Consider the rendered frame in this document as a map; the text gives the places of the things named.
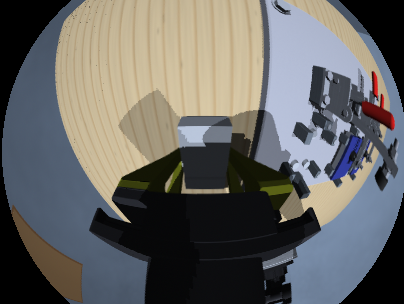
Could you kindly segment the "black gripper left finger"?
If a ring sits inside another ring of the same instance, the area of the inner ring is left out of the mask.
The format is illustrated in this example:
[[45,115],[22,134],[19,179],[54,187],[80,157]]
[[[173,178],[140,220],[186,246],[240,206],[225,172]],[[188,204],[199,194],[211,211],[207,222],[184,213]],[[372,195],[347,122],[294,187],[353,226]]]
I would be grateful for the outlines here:
[[[171,183],[165,192],[166,182],[172,173]],[[146,189],[151,192],[181,193],[183,174],[180,148],[177,148],[167,156],[123,176],[117,187]]]

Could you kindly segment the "blue rectangular block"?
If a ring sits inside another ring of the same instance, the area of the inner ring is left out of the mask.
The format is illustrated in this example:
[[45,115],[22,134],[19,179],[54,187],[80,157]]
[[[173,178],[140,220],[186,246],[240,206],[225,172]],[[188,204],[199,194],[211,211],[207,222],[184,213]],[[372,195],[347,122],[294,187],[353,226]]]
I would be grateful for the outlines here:
[[363,140],[360,136],[357,137],[349,131],[347,131],[345,135],[350,139],[347,146],[342,143],[340,147],[340,150],[332,164],[332,167],[335,171],[333,172],[332,176],[328,176],[330,180],[335,180],[346,175],[353,163],[352,161],[350,161],[349,156],[353,150],[356,153],[358,152]]
[[[366,150],[368,150],[369,145],[370,145],[370,142],[371,142],[371,141],[369,141]],[[361,161],[363,161],[363,159],[364,159],[364,156],[362,157]],[[352,174],[356,173],[356,172],[358,171],[358,169],[359,169],[359,168],[357,168],[356,170],[354,170],[354,169],[352,168],[352,170],[351,170],[351,171],[348,171],[348,173],[349,173],[350,175],[352,175]]]

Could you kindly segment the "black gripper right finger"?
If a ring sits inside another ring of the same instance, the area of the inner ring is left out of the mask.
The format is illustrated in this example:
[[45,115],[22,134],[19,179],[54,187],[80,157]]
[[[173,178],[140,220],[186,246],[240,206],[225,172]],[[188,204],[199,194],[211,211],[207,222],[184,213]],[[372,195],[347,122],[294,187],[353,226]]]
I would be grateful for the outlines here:
[[238,179],[239,175],[245,184],[245,192],[266,191],[274,210],[282,207],[294,188],[288,176],[242,155],[231,147],[226,173],[229,193],[244,192]]

